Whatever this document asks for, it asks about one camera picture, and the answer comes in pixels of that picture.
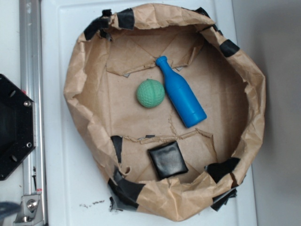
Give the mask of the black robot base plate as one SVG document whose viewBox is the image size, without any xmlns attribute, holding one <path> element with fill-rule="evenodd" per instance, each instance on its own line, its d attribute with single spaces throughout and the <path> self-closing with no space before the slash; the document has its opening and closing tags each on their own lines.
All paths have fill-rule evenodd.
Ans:
<svg viewBox="0 0 301 226">
<path fill-rule="evenodd" d="M 34 102 L 0 75 L 0 179 L 6 180 L 35 148 Z"/>
</svg>

